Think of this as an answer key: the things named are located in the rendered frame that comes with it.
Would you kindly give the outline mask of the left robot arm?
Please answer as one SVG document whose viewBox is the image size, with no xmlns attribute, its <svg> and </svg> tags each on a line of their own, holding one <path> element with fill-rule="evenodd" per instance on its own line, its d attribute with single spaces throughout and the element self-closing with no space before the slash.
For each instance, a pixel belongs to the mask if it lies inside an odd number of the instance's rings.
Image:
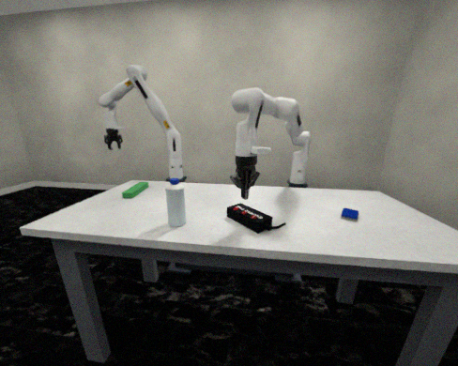
<svg viewBox="0 0 458 366">
<path fill-rule="evenodd" d="M 247 119 L 237 123 L 236 156 L 254 157 L 257 154 L 271 154 L 270 147 L 257 145 L 261 114 L 270 114 L 277 119 L 286 121 L 284 127 L 293 145 L 303 146 L 301 150 L 293 153 L 290 177 L 290 182 L 303 184 L 311 134 L 304 131 L 298 102 L 294 99 L 273 98 L 264 95 L 260 88 L 250 88 L 235 92 L 231 98 L 231 104 L 237 113 L 249 114 Z"/>
</svg>

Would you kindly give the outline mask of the black power strip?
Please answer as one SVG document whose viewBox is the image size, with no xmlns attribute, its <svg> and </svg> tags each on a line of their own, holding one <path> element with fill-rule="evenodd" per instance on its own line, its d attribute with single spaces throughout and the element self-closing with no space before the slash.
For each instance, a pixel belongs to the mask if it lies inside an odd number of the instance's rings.
<svg viewBox="0 0 458 366">
<path fill-rule="evenodd" d="M 241 203 L 227 207 L 227 217 L 259 234 L 265 230 L 278 229 L 286 223 L 272 226 L 271 216 Z"/>
</svg>

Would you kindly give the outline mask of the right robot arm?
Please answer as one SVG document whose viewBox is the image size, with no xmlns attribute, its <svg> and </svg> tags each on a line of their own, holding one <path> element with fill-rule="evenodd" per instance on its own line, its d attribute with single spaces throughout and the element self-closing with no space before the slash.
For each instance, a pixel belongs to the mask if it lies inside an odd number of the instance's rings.
<svg viewBox="0 0 458 366">
<path fill-rule="evenodd" d="M 116 85 L 110 92 L 99 98 L 99 105 L 109 108 L 104 113 L 105 128 L 124 130 L 125 127 L 118 127 L 116 122 L 116 102 L 121 100 L 132 88 L 136 88 L 145 101 L 149 111 L 161 125 L 167 140 L 167 151 L 169 161 L 170 178 L 183 178 L 181 136 L 172 124 L 160 99 L 149 89 L 145 80 L 147 71 L 142 66 L 127 66 L 128 79 Z M 168 132 L 168 133 L 167 133 Z"/>
</svg>

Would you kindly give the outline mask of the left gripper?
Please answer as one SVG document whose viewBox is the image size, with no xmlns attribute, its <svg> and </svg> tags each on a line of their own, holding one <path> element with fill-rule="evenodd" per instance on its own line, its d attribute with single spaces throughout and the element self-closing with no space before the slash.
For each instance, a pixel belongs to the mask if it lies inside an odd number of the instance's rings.
<svg viewBox="0 0 458 366">
<path fill-rule="evenodd" d="M 258 176 L 260 175 L 260 173 L 255 170 L 256 164 L 257 156 L 236 156 L 236 173 L 231 175 L 230 178 L 236 187 L 241 189 L 241 198 L 244 200 L 249 199 L 250 188 L 253 187 Z"/>
</svg>

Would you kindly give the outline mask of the small blue rectangular block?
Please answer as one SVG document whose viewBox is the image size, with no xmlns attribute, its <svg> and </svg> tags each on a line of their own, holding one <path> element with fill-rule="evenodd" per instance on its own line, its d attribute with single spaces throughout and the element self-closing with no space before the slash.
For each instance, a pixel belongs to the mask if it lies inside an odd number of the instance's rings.
<svg viewBox="0 0 458 366">
<path fill-rule="evenodd" d="M 357 221 L 359 212 L 355 209 L 350 208 L 343 208 L 343 212 L 341 214 L 341 219 L 348 220 L 348 221 Z"/>
</svg>

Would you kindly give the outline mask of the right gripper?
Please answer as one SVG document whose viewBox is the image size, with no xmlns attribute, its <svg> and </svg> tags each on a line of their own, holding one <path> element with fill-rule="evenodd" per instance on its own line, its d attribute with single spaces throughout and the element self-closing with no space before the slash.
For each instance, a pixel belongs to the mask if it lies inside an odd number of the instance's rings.
<svg viewBox="0 0 458 366">
<path fill-rule="evenodd" d="M 123 141 L 122 141 L 121 134 L 117 134 L 118 130 L 106 129 L 106 133 L 108 133 L 108 135 L 104 135 L 104 142 L 105 142 L 105 144 L 108 145 L 109 150 L 113 150 L 112 149 L 112 142 L 114 142 L 114 141 L 117 142 L 118 149 L 121 149 L 121 143 L 123 143 Z M 119 139 L 121 140 L 121 142 L 120 142 Z"/>
</svg>

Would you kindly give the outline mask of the green rectangular block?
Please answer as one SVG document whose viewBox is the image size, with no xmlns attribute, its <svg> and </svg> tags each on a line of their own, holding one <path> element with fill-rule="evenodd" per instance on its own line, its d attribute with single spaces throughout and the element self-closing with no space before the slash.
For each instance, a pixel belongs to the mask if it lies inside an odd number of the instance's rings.
<svg viewBox="0 0 458 366">
<path fill-rule="evenodd" d="M 123 198 L 134 198 L 136 195 L 148 188 L 148 182 L 139 182 L 136 185 L 122 192 Z"/>
</svg>

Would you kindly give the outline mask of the white bottle with blue cap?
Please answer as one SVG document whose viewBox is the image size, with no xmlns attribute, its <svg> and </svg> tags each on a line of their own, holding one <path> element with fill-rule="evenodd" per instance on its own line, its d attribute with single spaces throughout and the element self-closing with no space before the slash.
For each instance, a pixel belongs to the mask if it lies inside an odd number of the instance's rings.
<svg viewBox="0 0 458 366">
<path fill-rule="evenodd" d="M 165 187 L 168 224 L 173 227 L 186 223 L 184 186 L 179 184 L 178 178 L 171 178 L 170 184 Z"/>
</svg>

